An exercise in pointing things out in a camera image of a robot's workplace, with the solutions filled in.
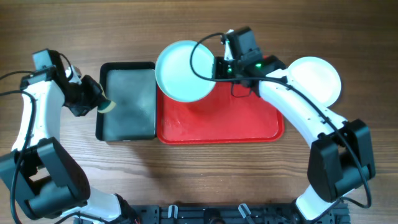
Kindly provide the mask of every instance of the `black cable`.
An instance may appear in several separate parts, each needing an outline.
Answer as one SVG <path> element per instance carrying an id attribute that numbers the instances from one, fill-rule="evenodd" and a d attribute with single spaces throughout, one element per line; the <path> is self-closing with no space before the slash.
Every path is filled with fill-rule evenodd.
<path id="1" fill-rule="evenodd" d="M 110 222 L 108 222 L 108 221 L 106 221 L 106 220 L 103 220 L 102 218 L 97 218 L 97 217 L 94 217 L 94 216 L 91 216 L 91 215 L 82 214 L 82 213 L 80 213 L 80 212 L 73 212 L 73 213 L 71 213 L 71 214 L 69 214 L 69 215 L 66 215 L 65 217 L 61 218 L 59 221 L 57 221 L 57 222 L 54 223 L 54 224 L 60 224 L 60 223 L 64 222 L 65 220 L 67 220 L 68 218 L 70 218 L 70 217 L 72 217 L 72 216 L 75 216 L 75 215 L 76 215 L 78 218 L 84 217 L 84 218 L 89 218 L 89 219 L 96 220 L 96 221 L 99 221 L 99 222 L 103 222 L 103 223 L 105 223 L 105 224 L 109 224 L 109 223 L 110 223 Z"/>
<path id="2" fill-rule="evenodd" d="M 68 60 L 68 58 L 67 58 L 63 53 L 60 53 L 60 55 L 68 62 L 68 65 L 69 65 L 69 67 L 70 67 L 70 76 L 68 77 L 68 81 L 70 81 L 70 80 L 73 78 L 73 69 L 72 69 L 72 66 L 71 66 L 71 64 L 70 64 L 70 62 L 69 62 L 69 60 Z"/>
<path id="3" fill-rule="evenodd" d="M 233 97 L 235 97 L 235 98 L 245 98 L 245 97 L 249 97 L 249 96 L 251 95 L 252 90 L 250 89 L 250 91 L 249 91 L 248 94 L 243 95 L 243 96 L 236 96 L 236 95 L 234 94 L 234 86 L 235 86 L 235 83 L 232 83 L 232 85 L 231 85 L 231 95 L 232 95 Z"/>
<path id="4" fill-rule="evenodd" d="M 30 102 L 32 103 L 32 113 L 30 115 L 30 120 L 29 120 L 29 125 L 27 127 L 27 132 L 25 136 L 25 143 L 19 153 L 19 157 L 16 163 L 16 169 L 14 171 L 14 174 L 12 175 L 12 182 L 11 182 L 11 189 L 10 189 L 10 208 L 11 208 L 11 215 L 12 218 L 14 219 L 16 224 L 21 224 L 21 221 L 18 218 L 17 211 L 16 211 L 16 206 L 15 206 L 15 191 L 16 191 L 16 184 L 17 184 L 17 178 L 18 178 L 18 173 L 21 170 L 21 167 L 23 165 L 23 157 L 25 154 L 25 150 L 27 148 L 27 145 L 30 142 L 30 134 L 32 133 L 33 129 L 33 123 L 34 123 L 34 118 L 36 114 L 36 101 L 35 98 L 28 92 L 23 91 L 23 90 L 14 90 L 14 91 L 8 91 L 5 93 L 0 93 L 0 96 L 6 96 L 10 94 L 15 94 L 15 93 L 20 93 L 20 94 L 25 94 L 30 98 Z"/>
<path id="5" fill-rule="evenodd" d="M 10 76 L 10 75 L 14 75 L 14 74 L 22 74 L 22 73 L 29 73 L 29 74 L 33 74 L 33 72 L 32 72 L 32 71 L 15 71 L 15 72 L 10 72 L 10 73 L 7 73 L 7 74 L 5 74 L 5 75 L 1 76 L 1 77 L 0 77 L 0 80 L 2 80 L 3 78 L 6 78 L 6 77 L 8 77 L 8 76 Z"/>
<path id="6" fill-rule="evenodd" d="M 291 85 L 289 85 L 289 84 L 280 82 L 280 81 L 275 80 L 275 79 L 273 79 L 273 78 L 267 78 L 267 77 L 242 77 L 242 78 L 216 79 L 216 78 L 207 78 L 207 77 L 203 77 L 203 76 L 197 74 L 197 72 L 195 71 L 195 69 L 193 68 L 193 65 L 192 65 L 193 54 L 194 54 L 196 48 L 197 48 L 201 43 L 203 43 L 205 40 L 207 40 L 207 39 L 209 39 L 209 38 L 212 38 L 212 37 L 214 37 L 214 36 L 217 36 L 217 35 L 221 35 L 221 36 L 226 40 L 225 34 L 224 34 L 224 33 L 210 34 L 210 35 L 208 35 L 207 37 L 203 38 L 202 40 L 199 40 L 199 41 L 197 42 L 197 44 L 193 47 L 192 53 L 191 53 L 191 56 L 190 56 L 190 66 L 191 66 L 192 72 L 193 72 L 197 77 L 199 77 L 199 78 L 202 78 L 202 79 L 208 80 L 208 81 L 213 81 L 213 82 L 238 82 L 238 81 L 243 81 L 243 80 L 258 80 L 258 81 L 266 81 L 266 82 L 278 83 L 278 84 L 280 84 L 280 85 L 282 85 L 282 86 L 287 87 L 288 90 L 292 90 L 292 91 L 294 91 L 296 94 L 298 94 L 299 96 L 301 96 L 301 97 L 302 97 L 302 98 L 303 98 L 303 99 L 304 99 L 304 100 L 305 100 L 305 101 L 306 101 L 306 102 L 319 114 L 319 116 L 320 116 L 321 118 L 323 118 L 323 119 L 325 120 L 325 122 L 334 130 L 334 132 L 336 133 L 336 135 L 338 136 L 338 138 L 341 140 L 343 146 L 344 146 L 344 147 L 347 149 L 347 151 L 349 152 L 349 154 L 350 154 L 350 156 L 351 156 L 351 159 L 354 161 L 355 166 L 356 166 L 357 169 L 358 169 L 359 175 L 361 176 L 361 180 L 362 180 L 362 183 L 363 183 L 363 185 L 364 185 L 365 192 L 366 192 L 367 204 L 366 204 L 366 205 L 361 204 L 361 203 L 359 203 L 359 202 L 357 202 L 357 201 L 355 201 L 355 200 L 353 200 L 352 198 L 349 198 L 349 197 L 340 197 L 339 200 L 346 200 L 346 201 L 349 201 L 349 202 L 351 202 L 351 203 L 353 203 L 353 204 L 355 204 L 355 205 L 357 205 L 357 206 L 359 206 L 359 207 L 361 207 L 361 208 L 369 208 L 369 207 L 372 205 L 371 191 L 370 191 L 368 182 L 367 182 L 367 180 L 366 180 L 366 178 L 365 178 L 365 175 L 363 174 L 362 167 L 361 167 L 361 164 L 359 163 L 358 157 L 355 155 L 354 151 L 352 150 L 351 146 L 348 144 L 347 140 L 346 140 L 346 139 L 343 137 L 343 135 L 338 131 L 337 127 L 336 127 L 336 126 L 330 121 L 330 119 L 329 119 L 327 116 L 325 116 L 325 115 L 323 114 L 323 112 L 322 112 L 314 103 L 312 103 L 312 101 L 311 101 L 310 99 L 308 99 L 302 92 L 298 91 L 296 88 L 294 88 L 293 86 L 291 86 Z"/>

